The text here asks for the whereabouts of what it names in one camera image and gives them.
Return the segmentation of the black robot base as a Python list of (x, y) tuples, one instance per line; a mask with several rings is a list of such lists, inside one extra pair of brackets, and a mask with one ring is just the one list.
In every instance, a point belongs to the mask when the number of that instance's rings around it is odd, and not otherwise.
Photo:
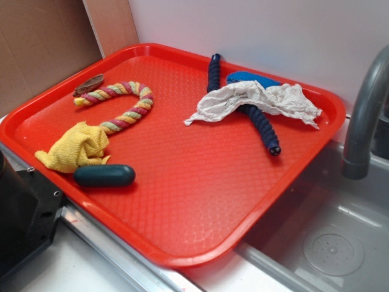
[(16, 171), (1, 154), (1, 282), (52, 244), (63, 202), (42, 173)]

